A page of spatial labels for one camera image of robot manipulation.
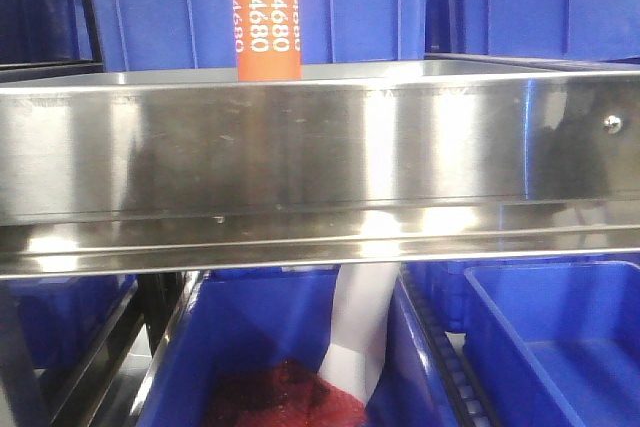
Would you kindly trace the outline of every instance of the red material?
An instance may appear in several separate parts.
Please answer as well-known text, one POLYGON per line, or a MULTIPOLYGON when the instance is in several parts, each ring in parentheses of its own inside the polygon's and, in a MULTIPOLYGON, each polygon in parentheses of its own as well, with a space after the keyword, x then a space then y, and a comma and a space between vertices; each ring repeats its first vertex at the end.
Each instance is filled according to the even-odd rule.
POLYGON ((364 405, 303 365, 223 377, 201 427, 359 427, 364 405))

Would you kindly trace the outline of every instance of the blue storage crate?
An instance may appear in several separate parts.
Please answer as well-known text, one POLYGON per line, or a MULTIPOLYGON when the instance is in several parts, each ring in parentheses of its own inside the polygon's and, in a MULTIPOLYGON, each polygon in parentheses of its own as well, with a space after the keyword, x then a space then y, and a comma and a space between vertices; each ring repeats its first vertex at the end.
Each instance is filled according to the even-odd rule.
POLYGON ((116 275, 9 281, 34 367, 75 364, 133 281, 116 275))
MULTIPOLYGON (((109 71, 235 66, 231 0, 93 0, 109 71)), ((304 63, 424 57, 426 0, 300 0, 304 63)))
POLYGON ((505 425, 640 419, 640 270, 630 263, 474 268, 464 351, 505 425))
POLYGON ((442 327, 448 332, 461 333, 466 331, 468 321, 469 292, 464 278, 464 271, 471 267, 586 262, 607 259, 635 260, 637 257, 637 254, 592 254, 583 256, 473 259, 411 262, 406 267, 417 288, 428 299, 442 327))
POLYGON ((453 52, 613 60, 640 54, 640 0, 456 0, 453 52))
POLYGON ((215 269, 209 272, 210 278, 216 279, 235 279, 239 277, 271 277, 275 274, 282 274, 292 271, 317 271, 317 270, 335 270, 340 266, 336 265, 301 265, 295 267, 242 267, 229 269, 215 269))
POLYGON ((0 64, 91 58, 82 0, 0 0, 0 64))
MULTIPOLYGON (((154 377, 138 427, 197 426, 219 376, 295 358, 317 370, 330 333, 335 271, 216 280, 200 286, 154 377)), ((457 426, 406 292, 396 286, 386 365, 371 425, 457 426)))

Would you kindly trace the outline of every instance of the printed number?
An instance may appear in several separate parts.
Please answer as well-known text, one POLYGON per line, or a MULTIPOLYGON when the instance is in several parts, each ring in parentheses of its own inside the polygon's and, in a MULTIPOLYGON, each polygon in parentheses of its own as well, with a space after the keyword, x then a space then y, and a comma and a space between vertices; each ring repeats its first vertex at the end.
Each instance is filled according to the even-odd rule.
POLYGON ((271 29, 271 32, 274 37, 287 37, 289 35, 289 26, 276 24, 271 29))
POLYGON ((236 39, 236 52, 238 53, 244 51, 244 41, 242 40, 243 34, 244 31, 242 30, 242 27, 235 27, 233 29, 233 36, 236 39))
POLYGON ((287 4, 284 3, 283 0, 273 0, 273 4, 271 4, 271 8, 272 9, 286 9, 287 7, 289 7, 287 4))
POLYGON ((269 41, 264 37, 259 37, 251 41, 251 50, 254 52, 266 52, 269 50, 269 41))
POLYGON ((293 26, 293 37, 295 39, 293 42, 293 48, 296 49, 297 51, 300 51, 300 26, 299 25, 293 26))
POLYGON ((271 21, 274 24, 281 24, 282 22, 285 22, 287 20, 289 20, 289 17, 284 12, 280 10, 274 10, 273 12, 271 12, 271 21))
POLYGON ((249 13, 249 22, 251 22, 252 24, 259 24, 266 18, 267 16, 259 10, 252 10, 249 13))
POLYGON ((276 37, 273 41, 273 50, 276 52, 287 52, 289 45, 289 39, 286 37, 276 37))
POLYGON ((298 25, 300 23, 300 14, 298 13, 298 0, 293 0, 293 23, 298 25))
POLYGON ((266 25, 252 25, 251 26, 251 37, 261 38, 269 35, 269 27, 266 25))
POLYGON ((267 6, 267 4, 265 4, 264 2, 262 2, 262 0, 251 0, 251 3, 249 4, 249 7, 252 10, 255 9, 263 9, 267 6))

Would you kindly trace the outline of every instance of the black metal frame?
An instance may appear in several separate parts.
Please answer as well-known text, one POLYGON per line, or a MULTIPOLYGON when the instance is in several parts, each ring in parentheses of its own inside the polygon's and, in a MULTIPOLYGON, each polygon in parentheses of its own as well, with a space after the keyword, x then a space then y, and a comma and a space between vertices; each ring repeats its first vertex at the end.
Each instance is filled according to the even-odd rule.
POLYGON ((92 60, 0 64, 0 83, 104 72, 102 48, 92 0, 82 0, 82 9, 89 33, 92 60))

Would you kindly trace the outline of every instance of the metal bar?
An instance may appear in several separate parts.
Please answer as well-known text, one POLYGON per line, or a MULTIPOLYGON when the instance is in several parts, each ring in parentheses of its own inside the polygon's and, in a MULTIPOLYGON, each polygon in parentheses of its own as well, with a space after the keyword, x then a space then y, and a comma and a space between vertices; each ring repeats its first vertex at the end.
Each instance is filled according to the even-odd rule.
POLYGON ((0 277, 638 251, 638 212, 621 200, 14 226, 0 277))
POLYGON ((156 352, 153 355, 153 359, 151 360, 151 365, 147 370, 147 373, 142 380, 140 385, 140 389, 137 392, 135 399, 133 400, 133 404, 131 406, 131 411, 126 422, 123 424, 124 427, 134 427, 142 413, 145 402, 147 401, 147 396, 153 386, 156 375, 158 374, 158 369, 162 365, 164 361, 165 354, 167 349, 169 348, 170 342, 173 340, 176 329, 180 322, 182 321, 184 315, 187 312, 188 305, 191 305, 195 302, 195 299, 198 296, 199 285, 204 278, 203 272, 189 272, 185 275, 185 283, 183 289, 180 292, 180 296, 177 299, 176 306, 171 313, 171 317, 169 318, 169 322, 166 327, 166 335, 163 335, 160 343, 157 346, 156 352))
POLYGON ((460 52, 460 36, 458 35, 458 0, 447 0, 447 11, 449 13, 449 48, 451 52, 460 52))
POLYGON ((144 315, 153 355, 162 339, 167 322, 173 312, 174 302, 167 292, 167 277, 172 274, 144 274, 138 276, 138 303, 144 315))
POLYGON ((52 425, 89 425, 142 327, 135 286, 110 316, 102 333, 52 399, 52 425))
POLYGON ((44 401, 5 282, 0 282, 0 328, 0 425, 46 427, 44 401))
POLYGON ((123 426, 125 424, 136 393, 149 370, 151 360, 148 339, 145 332, 141 330, 111 381, 104 400, 91 421, 91 427, 123 426))
POLYGON ((97 62, 0 65, 0 85, 3 82, 20 82, 67 75, 92 74, 102 72, 102 70, 102 64, 97 62))
POLYGON ((100 45, 100 36, 98 32, 98 22, 96 13, 93 9, 92 0, 82 0, 82 9, 84 10, 84 18, 87 23, 87 31, 89 32, 89 43, 91 45, 91 55, 93 60, 99 64, 103 62, 102 47, 100 45))
POLYGON ((429 53, 426 55, 430 60, 455 60, 460 62, 479 62, 486 64, 490 62, 492 64, 511 65, 511 66, 524 66, 532 67, 536 69, 550 69, 566 72, 580 72, 580 71, 633 71, 638 70, 638 64, 629 62, 624 63, 621 61, 611 62, 587 62, 577 60, 565 60, 565 59, 543 59, 537 57, 495 57, 477 54, 458 54, 458 53, 429 53))

